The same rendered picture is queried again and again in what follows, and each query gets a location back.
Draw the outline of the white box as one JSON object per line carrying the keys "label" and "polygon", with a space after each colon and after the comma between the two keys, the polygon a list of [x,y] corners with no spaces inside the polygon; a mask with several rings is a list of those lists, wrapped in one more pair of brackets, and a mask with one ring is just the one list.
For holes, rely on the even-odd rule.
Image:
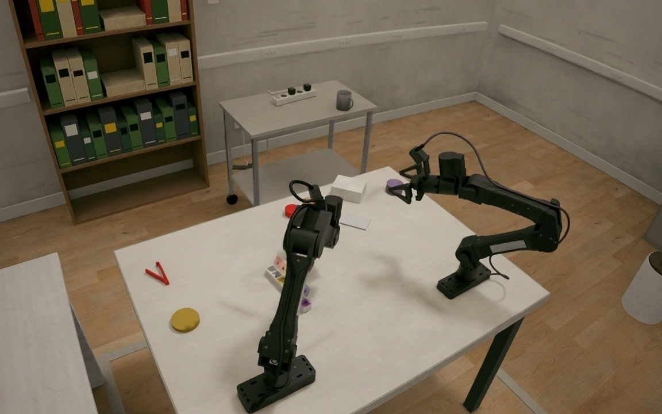
{"label": "white box", "polygon": [[361,203],[366,191],[366,181],[338,175],[334,180],[331,196],[340,196],[343,200]]}

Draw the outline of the yellow round disc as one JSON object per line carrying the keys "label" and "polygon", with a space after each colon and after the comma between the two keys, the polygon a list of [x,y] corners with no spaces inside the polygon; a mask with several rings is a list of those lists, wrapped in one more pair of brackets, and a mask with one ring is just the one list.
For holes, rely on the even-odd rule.
{"label": "yellow round disc", "polygon": [[181,333],[192,332],[199,322],[199,313],[192,308],[179,309],[171,317],[172,327]]}

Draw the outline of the red flat bar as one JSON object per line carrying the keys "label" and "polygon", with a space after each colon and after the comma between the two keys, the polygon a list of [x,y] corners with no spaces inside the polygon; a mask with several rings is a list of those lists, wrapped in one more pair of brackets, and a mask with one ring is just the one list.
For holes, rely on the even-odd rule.
{"label": "red flat bar", "polygon": [[149,274],[150,276],[153,276],[154,278],[157,278],[159,281],[163,281],[166,286],[169,285],[169,281],[168,281],[167,276],[165,275],[165,273],[162,269],[162,266],[160,265],[159,262],[156,262],[156,264],[157,264],[157,266],[159,266],[159,269],[162,272],[162,275],[164,276],[164,278],[162,276],[158,276],[157,274],[153,273],[152,271],[150,271],[148,269],[145,269],[145,273]]}

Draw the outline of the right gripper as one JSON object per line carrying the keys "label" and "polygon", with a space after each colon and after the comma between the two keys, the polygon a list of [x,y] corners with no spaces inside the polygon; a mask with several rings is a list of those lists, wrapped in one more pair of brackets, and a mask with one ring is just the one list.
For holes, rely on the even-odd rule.
{"label": "right gripper", "polygon": [[[404,170],[399,171],[399,175],[403,177],[407,177],[411,181],[409,183],[388,188],[388,192],[390,192],[394,196],[397,196],[398,198],[406,202],[408,205],[410,205],[412,202],[411,200],[413,197],[412,189],[416,190],[417,195],[415,196],[415,200],[418,201],[421,201],[425,193],[439,194],[438,192],[439,187],[436,187],[436,185],[439,185],[439,181],[440,181],[439,179],[441,178],[441,176],[430,175],[430,163],[429,163],[430,155],[427,155],[425,151],[423,151],[423,149],[418,151],[416,154],[423,161],[424,167],[422,168],[421,163],[419,165],[416,163],[411,167],[404,168]],[[413,175],[405,174],[406,172],[414,170],[415,168],[417,175],[413,176]],[[395,192],[394,190],[404,190],[406,197],[399,194],[398,192]]]}

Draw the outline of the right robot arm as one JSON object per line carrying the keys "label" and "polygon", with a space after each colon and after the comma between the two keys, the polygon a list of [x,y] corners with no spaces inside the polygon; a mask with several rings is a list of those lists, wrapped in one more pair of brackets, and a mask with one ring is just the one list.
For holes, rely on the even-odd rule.
{"label": "right robot arm", "polygon": [[463,153],[440,153],[438,162],[441,178],[436,187],[439,187],[439,194],[458,195],[458,198],[479,205],[494,205],[535,223],[512,232],[464,237],[455,252],[456,259],[460,261],[458,270],[438,281],[438,286],[449,296],[461,293],[463,289],[475,285],[491,274],[488,267],[479,263],[480,259],[505,252],[553,252],[557,249],[562,231],[561,210],[494,185],[484,175],[467,175]]}

